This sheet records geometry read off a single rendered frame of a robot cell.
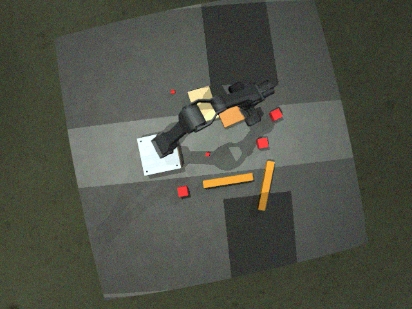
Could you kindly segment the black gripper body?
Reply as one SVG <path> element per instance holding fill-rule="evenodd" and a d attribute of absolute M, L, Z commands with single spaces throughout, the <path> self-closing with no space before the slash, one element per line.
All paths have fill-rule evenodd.
<path fill-rule="evenodd" d="M 235 92 L 235 91 L 238 91 L 239 89 L 241 89 L 242 86 L 243 86 L 243 85 L 242 85 L 241 82 L 237 82 L 237 83 L 235 83 L 235 84 L 233 84 L 233 85 L 230 85 L 230 86 L 229 86 L 229 92 L 230 92 L 230 93 L 233 93 L 233 92 Z M 260 115 L 258 114 L 258 112 L 257 112 L 257 113 L 254 113 L 254 114 L 252 115 L 252 113 L 251 113 L 250 111 L 253 110 L 253 108 L 251 108 L 251 106 L 250 106 L 249 108 L 244 108 L 243 106 L 241 106 L 241 107 L 239 107 L 239 108 L 240 108 L 240 110 L 241 110 L 242 112 L 243 112 L 243 111 L 245 112 L 245 114 L 246 114 L 246 116 L 247 116 L 247 118 L 245 118 L 245 122 L 247 123 L 248 126 L 251 126 L 251 125 L 253 125 L 253 124 L 261 121 L 261 117 L 260 117 Z M 247 115 L 247 114 L 248 114 L 248 115 Z"/>

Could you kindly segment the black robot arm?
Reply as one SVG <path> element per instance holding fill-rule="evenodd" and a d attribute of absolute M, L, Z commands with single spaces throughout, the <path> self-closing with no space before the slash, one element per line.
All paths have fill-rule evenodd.
<path fill-rule="evenodd" d="M 233 93 L 223 96 L 216 95 L 211 99 L 197 99 L 184 106 L 178 114 L 178 123 L 167 132 L 158 133 L 152 140 L 159 159 L 172 154 L 173 149 L 179 146 L 179 139 L 186 133 L 198 132 L 210 126 L 217 115 L 229 108 L 243 106 L 244 108 L 253 108 L 265 98 L 275 93 L 274 85 L 269 80 L 256 84 L 256 82 L 247 82 Z M 207 123 L 198 103 L 211 103 L 215 110 L 212 120 Z"/>

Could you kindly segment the long orange bar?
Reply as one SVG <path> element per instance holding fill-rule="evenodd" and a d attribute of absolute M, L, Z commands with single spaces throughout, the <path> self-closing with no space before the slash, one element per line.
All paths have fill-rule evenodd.
<path fill-rule="evenodd" d="M 270 189 L 270 182 L 272 179 L 272 173 L 274 170 L 274 163 L 275 162 L 270 162 L 266 161 L 265 164 L 265 170 L 263 174 L 263 180 L 261 184 L 261 190 L 259 194 L 259 200 L 257 203 L 257 209 L 261 211 L 265 211 L 265 208 L 267 206 L 267 200 L 268 200 L 268 193 Z"/>
<path fill-rule="evenodd" d="M 207 188 L 207 187 L 215 187 L 219 185 L 227 185 L 227 184 L 232 184 L 232 183 L 247 182 L 247 181 L 252 181 L 253 180 L 252 178 L 253 178 L 253 174 L 247 173 L 247 174 L 239 174 L 235 176 L 227 176 L 223 178 L 203 180 L 203 187 Z"/>

